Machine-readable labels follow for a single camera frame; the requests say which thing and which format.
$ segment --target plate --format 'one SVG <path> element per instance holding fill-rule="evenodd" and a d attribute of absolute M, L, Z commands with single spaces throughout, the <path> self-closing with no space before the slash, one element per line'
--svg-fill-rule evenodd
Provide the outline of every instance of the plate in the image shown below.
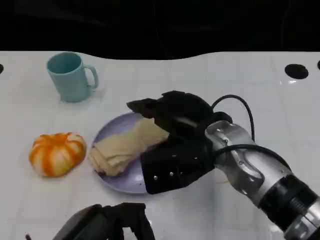
<path fill-rule="evenodd" d="M 114 134 L 120 134 L 126 132 L 134 127 L 137 121 L 141 120 L 142 115 L 134 112 L 120 115 L 113 120 L 109 121 L 95 136 L 91 148 L 95 143 L 102 139 Z M 104 173 L 98 173 L 97 175 L 103 181 L 103 183 L 117 190 L 119 192 L 128 194 L 146 194 L 146 185 L 144 176 L 142 173 L 140 157 L 133 160 L 124 172 L 118 176 L 106 176 Z"/>

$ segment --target small orange pumpkin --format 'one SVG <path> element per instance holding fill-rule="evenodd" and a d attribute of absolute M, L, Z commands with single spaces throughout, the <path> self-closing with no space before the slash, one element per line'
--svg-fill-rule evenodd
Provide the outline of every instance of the small orange pumpkin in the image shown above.
<path fill-rule="evenodd" d="M 82 162 L 86 143 L 77 134 L 57 133 L 41 135 L 33 143 L 29 161 L 35 171 L 46 177 L 58 177 Z"/>

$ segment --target light blue mug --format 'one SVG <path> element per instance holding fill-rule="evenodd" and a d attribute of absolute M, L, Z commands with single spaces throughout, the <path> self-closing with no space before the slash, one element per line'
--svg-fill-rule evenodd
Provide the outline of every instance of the light blue mug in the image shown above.
<path fill-rule="evenodd" d="M 96 89 L 99 85 L 96 69 L 84 64 L 74 52 L 54 55 L 46 63 L 46 68 L 61 99 L 66 102 L 75 103 L 87 99 L 91 95 L 91 89 Z M 89 85 L 85 69 L 92 71 L 94 85 Z"/>

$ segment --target robotic arm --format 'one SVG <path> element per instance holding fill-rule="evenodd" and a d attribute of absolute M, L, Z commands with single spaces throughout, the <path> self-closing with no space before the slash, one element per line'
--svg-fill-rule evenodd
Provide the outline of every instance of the robotic arm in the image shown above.
<path fill-rule="evenodd" d="M 219 121 L 205 130 L 213 151 L 255 143 L 239 125 Z M 283 232 L 286 240 L 320 239 L 320 199 L 278 159 L 252 149 L 221 154 L 215 166 Z"/>
<path fill-rule="evenodd" d="M 201 98 L 177 91 L 158 100 L 130 102 L 128 107 L 154 118 L 173 139 L 141 158 L 148 193 L 186 187 L 216 167 L 284 232 L 286 240 L 320 239 L 319 196 L 283 158 L 257 146 L 226 113 L 214 113 Z"/>

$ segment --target white table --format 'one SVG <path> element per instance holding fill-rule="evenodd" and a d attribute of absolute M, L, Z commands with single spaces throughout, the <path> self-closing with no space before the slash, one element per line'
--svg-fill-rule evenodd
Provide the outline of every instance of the white table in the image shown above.
<path fill-rule="evenodd" d="M 157 240 L 274 240 L 282 234 L 213 171 L 185 189 L 159 195 L 127 195 L 103 186 L 88 160 L 65 177 L 39 177 L 28 161 L 35 137 L 77 132 L 90 145 L 97 131 L 128 112 L 126 102 L 180 90 L 209 103 L 225 94 L 248 101 L 257 143 L 282 155 L 293 171 L 320 194 L 318 95 L 320 53 L 212 53 L 181 60 L 110 60 L 81 54 L 96 67 L 100 86 L 87 101 L 67 104 L 46 72 L 55 52 L 0 52 L 0 238 L 52 239 L 66 220 L 100 203 L 146 203 Z M 309 77 L 293 80 L 284 68 L 303 64 Z M 246 111 L 236 100 L 217 110 L 249 129 Z M 135 239 L 130 231 L 126 239 Z"/>

